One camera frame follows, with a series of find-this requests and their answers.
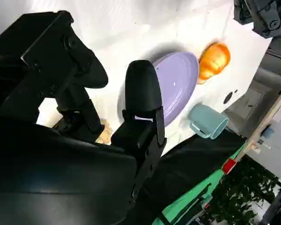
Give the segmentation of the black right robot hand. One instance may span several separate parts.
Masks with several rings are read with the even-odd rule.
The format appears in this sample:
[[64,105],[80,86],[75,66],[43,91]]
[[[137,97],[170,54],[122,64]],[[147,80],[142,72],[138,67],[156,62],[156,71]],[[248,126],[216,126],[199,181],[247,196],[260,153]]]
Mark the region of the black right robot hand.
[[87,89],[107,73],[67,11],[23,14],[0,34],[0,225],[118,225],[166,145],[160,85],[129,64],[111,144]]

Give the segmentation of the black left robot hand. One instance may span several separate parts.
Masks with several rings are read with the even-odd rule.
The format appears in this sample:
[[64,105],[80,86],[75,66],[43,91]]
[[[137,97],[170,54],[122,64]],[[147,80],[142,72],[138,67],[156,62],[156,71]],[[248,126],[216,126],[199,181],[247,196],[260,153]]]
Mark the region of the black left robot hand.
[[281,38],[281,0],[235,0],[234,20],[253,23],[253,31],[263,38]]

